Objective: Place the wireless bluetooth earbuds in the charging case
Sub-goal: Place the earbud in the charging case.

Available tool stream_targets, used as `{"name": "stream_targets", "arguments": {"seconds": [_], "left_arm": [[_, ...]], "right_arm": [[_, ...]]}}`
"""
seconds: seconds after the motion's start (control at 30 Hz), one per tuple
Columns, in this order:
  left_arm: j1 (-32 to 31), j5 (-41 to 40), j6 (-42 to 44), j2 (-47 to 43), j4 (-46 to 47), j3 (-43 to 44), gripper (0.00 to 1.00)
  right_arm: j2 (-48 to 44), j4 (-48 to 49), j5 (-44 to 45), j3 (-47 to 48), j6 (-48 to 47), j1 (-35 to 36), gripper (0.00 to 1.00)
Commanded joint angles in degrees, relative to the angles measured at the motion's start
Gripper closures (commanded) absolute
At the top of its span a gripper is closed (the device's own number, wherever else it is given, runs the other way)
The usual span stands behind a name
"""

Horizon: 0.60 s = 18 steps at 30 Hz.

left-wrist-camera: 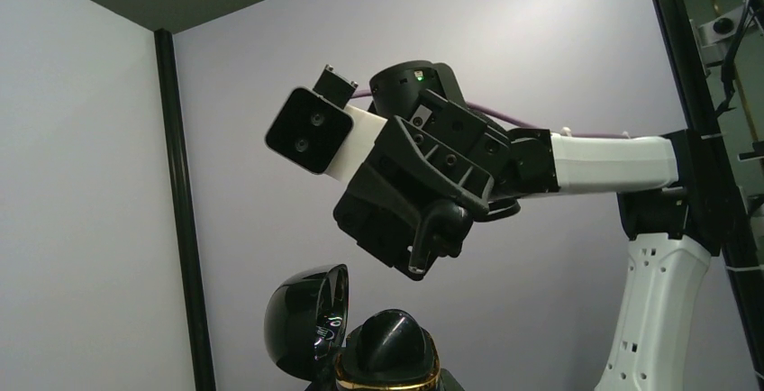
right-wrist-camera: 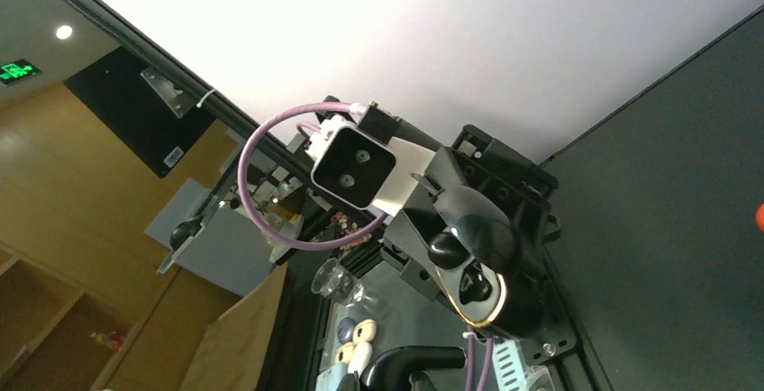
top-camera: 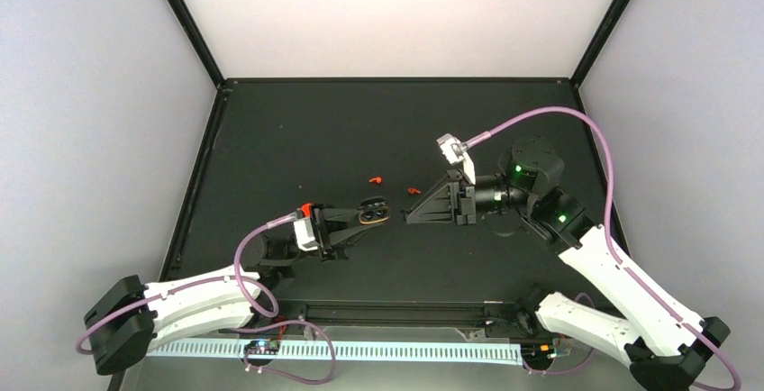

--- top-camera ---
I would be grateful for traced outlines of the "black glossy earbud charging case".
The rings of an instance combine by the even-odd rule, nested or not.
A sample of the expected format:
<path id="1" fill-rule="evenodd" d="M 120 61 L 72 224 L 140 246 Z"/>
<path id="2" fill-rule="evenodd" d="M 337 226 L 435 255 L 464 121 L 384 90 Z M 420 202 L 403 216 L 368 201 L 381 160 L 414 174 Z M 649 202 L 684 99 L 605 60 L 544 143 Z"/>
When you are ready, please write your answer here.
<path id="1" fill-rule="evenodd" d="M 359 204 L 359 222 L 370 225 L 387 221 L 391 216 L 388 200 L 383 196 L 373 196 Z"/>

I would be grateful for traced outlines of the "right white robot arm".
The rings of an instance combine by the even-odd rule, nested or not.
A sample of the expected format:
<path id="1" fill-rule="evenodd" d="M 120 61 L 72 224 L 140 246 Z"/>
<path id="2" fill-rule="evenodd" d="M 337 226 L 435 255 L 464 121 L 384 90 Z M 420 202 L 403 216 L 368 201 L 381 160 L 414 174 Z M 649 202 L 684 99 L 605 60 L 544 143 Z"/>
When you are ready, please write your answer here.
<path id="1" fill-rule="evenodd" d="M 624 364 L 647 390 L 696 385 L 729 327 L 686 308 L 623 254 L 605 227 L 560 188 L 564 162 L 546 140 L 516 141 L 505 170 L 488 176 L 476 174 L 465 142 L 446 134 L 438 146 L 451 170 L 406 212 L 407 223 L 472 225 L 479 214 L 516 212 L 524 230 L 616 310 L 607 314 L 534 286 L 510 310 L 520 333 L 546 330 L 582 341 Z"/>

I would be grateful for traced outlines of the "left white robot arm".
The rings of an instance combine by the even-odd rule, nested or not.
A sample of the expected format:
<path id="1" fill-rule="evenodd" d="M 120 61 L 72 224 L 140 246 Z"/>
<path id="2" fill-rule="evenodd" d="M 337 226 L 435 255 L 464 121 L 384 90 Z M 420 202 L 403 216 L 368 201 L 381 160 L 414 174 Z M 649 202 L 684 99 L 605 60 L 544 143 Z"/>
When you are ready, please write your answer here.
<path id="1" fill-rule="evenodd" d="M 345 260 L 349 247 L 390 216 L 382 196 L 354 208 L 306 203 L 247 234 L 227 267 L 165 282 L 123 277 L 85 314 L 76 351 L 92 357 L 98 375 L 111 376 L 166 343 L 276 318 L 274 289 L 293 278 L 295 264 Z"/>

